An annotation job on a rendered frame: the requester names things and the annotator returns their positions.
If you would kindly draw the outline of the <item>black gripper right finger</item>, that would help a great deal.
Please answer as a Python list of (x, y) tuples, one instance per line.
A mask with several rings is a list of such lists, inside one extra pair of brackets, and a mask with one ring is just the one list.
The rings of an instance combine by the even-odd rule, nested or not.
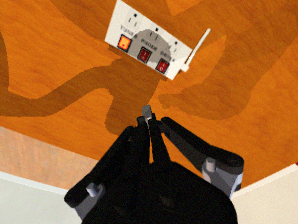
[(210, 145), (169, 117), (156, 120), (151, 106), (146, 105), (156, 185), (161, 201), (174, 207), (181, 201), (180, 184), (161, 133), (203, 175), (204, 180), (222, 190), (230, 199), (241, 189), (244, 159), (233, 152)]

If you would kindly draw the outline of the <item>white power strip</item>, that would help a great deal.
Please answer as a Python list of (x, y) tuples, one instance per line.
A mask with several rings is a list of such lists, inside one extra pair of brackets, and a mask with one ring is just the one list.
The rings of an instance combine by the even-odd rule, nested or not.
[(173, 80), (180, 69), (184, 72), (188, 70), (210, 31), (210, 28), (206, 30), (183, 65), (192, 49), (123, 1), (117, 0), (105, 41)]

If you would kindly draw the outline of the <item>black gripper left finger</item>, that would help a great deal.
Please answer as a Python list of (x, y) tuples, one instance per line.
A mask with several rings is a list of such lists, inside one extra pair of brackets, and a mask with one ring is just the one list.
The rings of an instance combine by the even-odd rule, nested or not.
[(64, 201), (82, 221), (119, 177), (112, 195), (113, 206), (124, 216), (136, 207), (141, 164), (150, 162), (146, 105), (136, 120), (137, 126), (126, 127), (94, 168), (66, 193)]

